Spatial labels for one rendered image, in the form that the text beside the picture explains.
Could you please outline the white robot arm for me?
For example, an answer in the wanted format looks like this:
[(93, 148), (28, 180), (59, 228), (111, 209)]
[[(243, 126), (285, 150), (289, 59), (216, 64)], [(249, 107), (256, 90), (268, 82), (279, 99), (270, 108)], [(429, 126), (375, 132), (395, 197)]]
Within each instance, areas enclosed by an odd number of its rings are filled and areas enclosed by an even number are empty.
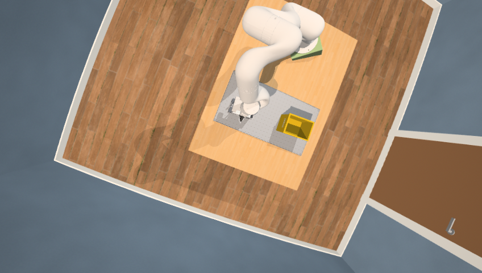
[(281, 11), (264, 6), (250, 7), (244, 13), (242, 26), (249, 36), (268, 45), (249, 49), (236, 64), (239, 97), (235, 98), (232, 111), (239, 110), (248, 116), (269, 104), (268, 91), (259, 86), (261, 70), (294, 52), (310, 52), (317, 44), (325, 21), (319, 14), (289, 2)]

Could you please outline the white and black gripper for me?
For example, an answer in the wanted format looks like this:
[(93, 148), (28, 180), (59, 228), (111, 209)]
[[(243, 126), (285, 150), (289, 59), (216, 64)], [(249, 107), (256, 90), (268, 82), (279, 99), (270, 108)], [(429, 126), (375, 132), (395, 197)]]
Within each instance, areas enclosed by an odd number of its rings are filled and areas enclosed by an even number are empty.
[(242, 121), (244, 117), (248, 117), (248, 116), (245, 116), (245, 114), (243, 114), (242, 112), (240, 112), (239, 116), (240, 116), (240, 121)]

